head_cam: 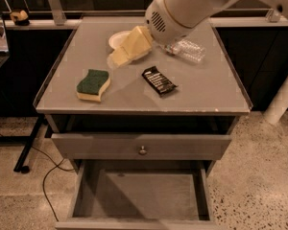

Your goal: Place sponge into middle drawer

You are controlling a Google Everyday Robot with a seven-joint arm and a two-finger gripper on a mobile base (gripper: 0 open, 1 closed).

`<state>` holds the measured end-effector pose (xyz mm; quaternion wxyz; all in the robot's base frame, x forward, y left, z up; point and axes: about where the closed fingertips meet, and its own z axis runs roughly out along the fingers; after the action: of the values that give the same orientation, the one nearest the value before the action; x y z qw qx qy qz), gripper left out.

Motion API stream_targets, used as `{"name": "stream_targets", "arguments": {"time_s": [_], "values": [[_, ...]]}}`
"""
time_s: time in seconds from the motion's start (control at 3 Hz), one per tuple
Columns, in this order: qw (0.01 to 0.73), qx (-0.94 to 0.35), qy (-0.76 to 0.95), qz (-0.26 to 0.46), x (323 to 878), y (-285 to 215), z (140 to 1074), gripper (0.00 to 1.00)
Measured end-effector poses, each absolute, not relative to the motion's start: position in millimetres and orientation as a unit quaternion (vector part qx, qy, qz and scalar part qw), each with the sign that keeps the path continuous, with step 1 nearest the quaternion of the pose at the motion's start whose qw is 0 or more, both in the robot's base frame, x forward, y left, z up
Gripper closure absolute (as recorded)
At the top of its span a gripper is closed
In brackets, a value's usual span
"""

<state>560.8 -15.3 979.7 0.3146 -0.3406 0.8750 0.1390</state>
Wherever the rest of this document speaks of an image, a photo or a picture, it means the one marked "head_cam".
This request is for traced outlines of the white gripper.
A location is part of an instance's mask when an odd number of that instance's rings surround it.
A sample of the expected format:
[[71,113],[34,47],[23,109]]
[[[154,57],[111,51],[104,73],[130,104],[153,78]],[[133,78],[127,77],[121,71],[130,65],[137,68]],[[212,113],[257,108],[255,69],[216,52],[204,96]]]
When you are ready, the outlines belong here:
[[145,12],[146,26],[136,26],[108,56],[108,66],[116,69],[128,65],[128,56],[142,56],[152,50],[155,42],[166,45],[189,35],[193,29],[179,23],[170,13],[165,0],[153,0]]

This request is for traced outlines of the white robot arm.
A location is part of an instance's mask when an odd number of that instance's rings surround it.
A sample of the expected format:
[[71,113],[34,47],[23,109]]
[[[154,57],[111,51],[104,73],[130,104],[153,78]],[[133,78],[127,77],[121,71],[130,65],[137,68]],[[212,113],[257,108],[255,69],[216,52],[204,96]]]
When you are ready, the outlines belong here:
[[247,27],[216,31],[209,24],[215,15],[245,15],[253,24],[269,10],[288,21],[288,0],[154,0],[145,14],[145,33],[156,43],[172,46],[198,39],[207,53],[199,65],[172,53],[156,53],[162,67],[179,86],[150,98],[168,112],[245,113],[265,109],[284,75],[271,67],[264,54],[288,54],[288,32],[262,33]]

